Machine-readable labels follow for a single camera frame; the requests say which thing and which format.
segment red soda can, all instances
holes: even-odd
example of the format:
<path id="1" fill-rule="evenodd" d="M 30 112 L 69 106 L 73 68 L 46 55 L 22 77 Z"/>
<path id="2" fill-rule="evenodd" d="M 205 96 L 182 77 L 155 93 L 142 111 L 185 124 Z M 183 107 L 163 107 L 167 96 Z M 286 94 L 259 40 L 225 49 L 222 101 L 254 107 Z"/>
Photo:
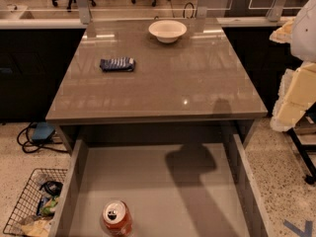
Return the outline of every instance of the red soda can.
<path id="1" fill-rule="evenodd" d="M 103 219 L 113 236 L 127 237 L 131 233 L 131 216 L 123 201 L 113 200 L 107 203 L 103 210 Z"/>

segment glossy table surface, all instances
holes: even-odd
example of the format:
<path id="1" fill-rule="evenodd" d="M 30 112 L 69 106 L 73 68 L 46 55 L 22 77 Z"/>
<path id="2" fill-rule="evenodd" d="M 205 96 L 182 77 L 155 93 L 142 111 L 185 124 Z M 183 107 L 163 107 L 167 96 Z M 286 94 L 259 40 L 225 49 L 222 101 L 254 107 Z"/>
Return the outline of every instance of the glossy table surface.
<path id="1" fill-rule="evenodd" d="M 154 21 L 91 24 L 47 114 L 56 124 L 256 119 L 267 110 L 215 19 L 185 19 L 165 44 Z M 103 72 L 100 60 L 128 56 L 133 72 Z"/>

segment white bowl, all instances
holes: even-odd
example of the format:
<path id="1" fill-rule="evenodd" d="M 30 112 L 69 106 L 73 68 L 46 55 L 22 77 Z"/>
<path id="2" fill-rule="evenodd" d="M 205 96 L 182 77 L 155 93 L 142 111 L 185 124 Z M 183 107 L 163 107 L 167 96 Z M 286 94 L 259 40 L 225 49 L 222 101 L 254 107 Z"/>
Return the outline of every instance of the white bowl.
<path id="1" fill-rule="evenodd" d="M 149 33 L 163 43 L 172 43 L 185 34 L 187 27 L 172 20 L 161 20 L 150 25 Z"/>

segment wire basket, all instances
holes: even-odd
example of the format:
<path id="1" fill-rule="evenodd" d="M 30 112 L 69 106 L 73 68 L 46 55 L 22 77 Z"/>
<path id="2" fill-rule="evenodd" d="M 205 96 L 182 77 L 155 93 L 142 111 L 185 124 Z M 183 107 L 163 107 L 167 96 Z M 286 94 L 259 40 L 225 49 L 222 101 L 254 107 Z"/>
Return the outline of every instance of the wire basket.
<path id="1" fill-rule="evenodd" d="M 20 222 L 30 215 L 37 214 L 42 196 L 42 192 L 40 191 L 41 184 L 47 181 L 63 183 L 66 174 L 67 170 L 65 169 L 34 169 L 3 229 L 3 233 L 24 236 Z"/>

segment floor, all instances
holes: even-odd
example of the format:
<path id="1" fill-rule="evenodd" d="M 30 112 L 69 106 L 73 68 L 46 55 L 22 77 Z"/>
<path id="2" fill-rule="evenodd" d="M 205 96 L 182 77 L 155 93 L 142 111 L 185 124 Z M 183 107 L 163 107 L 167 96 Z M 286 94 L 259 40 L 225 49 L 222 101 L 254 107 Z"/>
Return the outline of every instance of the floor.
<path id="1" fill-rule="evenodd" d="M 316 206 L 316 187 L 304 182 L 308 170 L 290 139 L 284 133 L 272 131 L 269 123 L 269 118 L 259 122 L 243 155 L 245 169 L 251 177 L 250 183 L 270 236 L 294 237 L 297 236 L 295 229 L 304 232 L 306 222 L 316 218 L 312 209 Z M 63 169 L 69 164 L 69 155 L 65 153 L 49 150 L 24 153 L 17 136 L 27 125 L 0 125 L 0 236 L 32 171 L 35 168 Z"/>

